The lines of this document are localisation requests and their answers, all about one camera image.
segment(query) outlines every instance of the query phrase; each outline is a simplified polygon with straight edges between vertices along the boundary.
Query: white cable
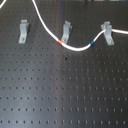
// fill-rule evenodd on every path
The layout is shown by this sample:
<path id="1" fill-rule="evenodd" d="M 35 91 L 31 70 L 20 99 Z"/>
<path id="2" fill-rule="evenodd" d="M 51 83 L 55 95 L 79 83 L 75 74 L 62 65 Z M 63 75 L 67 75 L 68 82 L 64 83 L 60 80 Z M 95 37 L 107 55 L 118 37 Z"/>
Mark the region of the white cable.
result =
<path id="1" fill-rule="evenodd" d="M 121 33 L 121 34 L 128 34 L 128 31 L 122 31 L 122 30 L 117 30 L 117 29 L 112 29 L 112 31 L 116 33 Z"/>
<path id="2" fill-rule="evenodd" d="M 5 4 L 6 0 L 3 0 L 3 2 L 0 4 L 0 9 L 3 7 L 3 5 Z"/>
<path id="3" fill-rule="evenodd" d="M 44 21 L 42 20 L 41 15 L 40 15 L 40 13 L 39 13 L 39 10 L 38 10 L 38 8 L 37 8 L 37 5 L 36 5 L 36 3 L 35 3 L 35 0 L 32 0 L 32 2 L 33 2 L 33 4 L 34 4 L 34 6 L 35 6 L 37 15 L 38 15 L 38 17 L 39 17 L 39 19 L 40 19 L 42 25 L 44 26 L 45 30 L 58 42 L 58 38 L 47 28 L 47 26 L 45 25 Z"/>
<path id="4" fill-rule="evenodd" d="M 102 30 L 95 38 L 94 38 L 94 42 L 99 38 L 99 36 L 102 34 L 102 33 L 104 33 L 105 32 L 105 30 Z"/>
<path id="5" fill-rule="evenodd" d="M 67 45 L 65 43 L 62 43 L 62 46 L 64 46 L 65 48 L 67 48 L 69 50 L 79 52 L 79 51 L 84 51 L 84 50 L 88 49 L 91 46 L 91 44 L 88 44 L 87 46 L 82 47 L 82 48 L 71 47 L 71 46 L 69 46 L 69 45 Z"/>
<path id="6" fill-rule="evenodd" d="M 105 30 L 102 30 L 95 38 L 94 38 L 94 42 L 99 38 L 99 36 L 102 34 L 102 33 L 104 33 L 105 32 Z M 72 51 L 84 51 L 84 50 L 86 50 L 86 49 L 88 49 L 90 46 L 91 46 L 91 44 L 88 44 L 87 46 L 85 46 L 85 47 L 82 47 L 82 48 L 75 48 L 75 47 L 71 47 L 71 46 L 69 46 L 69 45 L 67 45 L 67 44 L 64 44 L 64 43 L 62 43 L 62 45 L 65 47 L 65 48 L 67 48 L 67 49 L 69 49 L 69 50 L 72 50 Z"/>

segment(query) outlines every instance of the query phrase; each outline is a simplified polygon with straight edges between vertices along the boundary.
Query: mounting bracket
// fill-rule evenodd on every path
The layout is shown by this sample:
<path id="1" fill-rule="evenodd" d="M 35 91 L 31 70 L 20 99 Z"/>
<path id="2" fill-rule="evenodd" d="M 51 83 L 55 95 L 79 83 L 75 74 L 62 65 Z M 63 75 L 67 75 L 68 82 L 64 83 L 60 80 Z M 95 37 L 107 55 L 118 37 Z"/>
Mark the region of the mounting bracket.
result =
<path id="1" fill-rule="evenodd" d="M 68 21 L 65 21 L 65 24 L 63 26 L 63 36 L 61 39 L 63 43 L 67 44 L 71 30 L 72 30 L 71 23 Z"/>
<path id="2" fill-rule="evenodd" d="M 27 23 L 27 20 L 21 20 L 19 44 L 25 43 L 27 38 L 28 26 L 29 26 L 29 23 Z"/>
<path id="3" fill-rule="evenodd" d="M 112 33 L 112 26 L 110 25 L 110 22 L 104 22 L 104 24 L 101 25 L 101 29 L 105 30 L 104 37 L 106 39 L 106 42 L 108 45 L 114 45 L 114 41 L 112 39 L 111 33 Z"/>

